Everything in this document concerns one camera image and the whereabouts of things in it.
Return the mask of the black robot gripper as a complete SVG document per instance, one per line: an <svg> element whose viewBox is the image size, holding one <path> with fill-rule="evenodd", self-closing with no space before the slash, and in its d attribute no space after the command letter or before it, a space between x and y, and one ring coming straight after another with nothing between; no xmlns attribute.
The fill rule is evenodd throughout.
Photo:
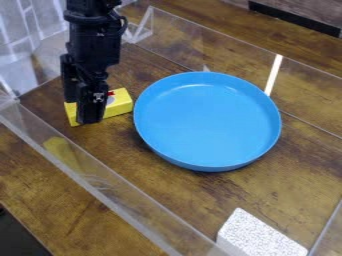
<svg viewBox="0 0 342 256"><path fill-rule="evenodd" d="M67 53L60 56L62 83L67 103L76 101L76 121L102 121L108 99L108 84L79 80L106 80L107 68L120 60L122 36L127 18L115 8L122 0L67 0L64 20L70 23Z"/></svg>

